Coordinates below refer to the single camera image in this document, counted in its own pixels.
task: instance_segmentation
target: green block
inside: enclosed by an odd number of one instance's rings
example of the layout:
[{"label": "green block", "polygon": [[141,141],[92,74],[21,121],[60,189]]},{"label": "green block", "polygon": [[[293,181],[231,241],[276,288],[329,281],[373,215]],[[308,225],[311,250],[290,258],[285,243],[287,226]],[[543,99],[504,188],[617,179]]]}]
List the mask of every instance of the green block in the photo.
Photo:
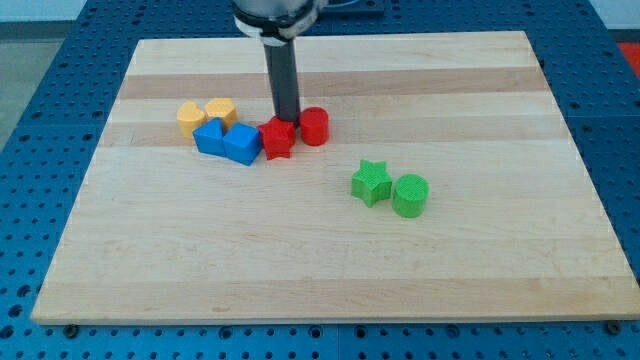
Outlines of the green block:
[{"label": "green block", "polygon": [[422,214],[429,196],[429,183],[419,175],[403,175],[396,182],[393,192],[393,210],[405,218]]},{"label": "green block", "polygon": [[391,197],[392,182],[386,162],[360,160],[360,170],[351,177],[351,195],[372,207],[377,201]]}]

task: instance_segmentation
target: blue perforated table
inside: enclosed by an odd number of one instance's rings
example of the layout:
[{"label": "blue perforated table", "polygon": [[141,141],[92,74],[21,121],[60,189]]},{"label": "blue perforated table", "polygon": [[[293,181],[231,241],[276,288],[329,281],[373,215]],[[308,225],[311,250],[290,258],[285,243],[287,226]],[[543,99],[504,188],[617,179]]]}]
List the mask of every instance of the blue perforated table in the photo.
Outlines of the blue perforated table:
[{"label": "blue perforated table", "polygon": [[[587,1],[389,0],[310,34],[525,30],[640,276],[640,93]],[[227,1],[89,0],[0,158],[0,359],[639,358],[640,322],[39,327],[29,313],[141,38],[240,36]]]}]

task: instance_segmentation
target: wood grain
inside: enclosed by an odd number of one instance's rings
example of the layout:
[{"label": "wood grain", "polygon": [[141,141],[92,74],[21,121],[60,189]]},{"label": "wood grain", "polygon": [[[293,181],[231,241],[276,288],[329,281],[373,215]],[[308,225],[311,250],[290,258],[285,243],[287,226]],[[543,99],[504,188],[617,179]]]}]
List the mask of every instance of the wood grain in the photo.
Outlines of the wood grain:
[{"label": "wood grain", "polygon": [[[329,111],[332,137],[245,167],[199,154],[175,111],[233,96],[241,121],[268,120],[261,47],[139,43],[36,321],[640,317],[640,289],[523,33],[297,45],[302,102]],[[349,196],[363,158],[386,160],[395,179],[425,176],[423,216]]]}]

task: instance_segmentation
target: toy block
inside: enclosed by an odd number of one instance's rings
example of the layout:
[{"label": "toy block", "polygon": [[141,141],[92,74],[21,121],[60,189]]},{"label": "toy block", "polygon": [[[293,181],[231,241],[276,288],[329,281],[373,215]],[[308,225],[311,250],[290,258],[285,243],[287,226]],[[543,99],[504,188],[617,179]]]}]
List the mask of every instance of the toy block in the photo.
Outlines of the toy block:
[{"label": "toy block", "polygon": [[193,139],[193,130],[204,125],[207,114],[198,108],[194,101],[187,101],[178,109],[177,118],[182,135],[187,139]]},{"label": "toy block", "polygon": [[429,196],[429,183],[419,175],[403,175],[396,182],[392,206],[396,214],[415,218],[422,214]]},{"label": "toy block", "polygon": [[274,116],[268,123],[258,126],[258,131],[267,160],[291,157],[291,147],[296,143],[296,130],[292,122]]},{"label": "toy block", "polygon": [[229,131],[233,124],[238,121],[238,111],[233,101],[229,98],[215,98],[204,106],[209,119],[220,118],[222,120],[222,130]]},{"label": "toy block", "polygon": [[372,207],[376,202],[391,197],[392,182],[386,162],[360,160],[360,169],[351,177],[351,195]]},{"label": "toy block", "polygon": [[235,123],[222,138],[227,157],[244,165],[251,165],[260,154],[260,133],[258,129]]},{"label": "toy block", "polygon": [[302,141],[320,146],[329,140],[329,114],[320,107],[311,107],[300,114]]},{"label": "toy block", "polygon": [[214,118],[193,131],[198,151],[203,154],[226,156],[222,143],[222,121]]}]

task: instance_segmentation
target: blue cube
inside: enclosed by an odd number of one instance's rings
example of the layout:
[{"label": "blue cube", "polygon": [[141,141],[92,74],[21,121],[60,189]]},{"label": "blue cube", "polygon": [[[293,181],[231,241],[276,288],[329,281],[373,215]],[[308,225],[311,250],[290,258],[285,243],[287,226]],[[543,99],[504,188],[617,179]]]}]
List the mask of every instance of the blue cube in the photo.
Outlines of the blue cube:
[{"label": "blue cube", "polygon": [[244,165],[251,165],[262,151],[258,129],[235,123],[222,138],[227,157]]},{"label": "blue cube", "polygon": [[208,123],[193,130],[198,151],[203,154],[226,156],[222,142],[222,120],[214,118]]}]

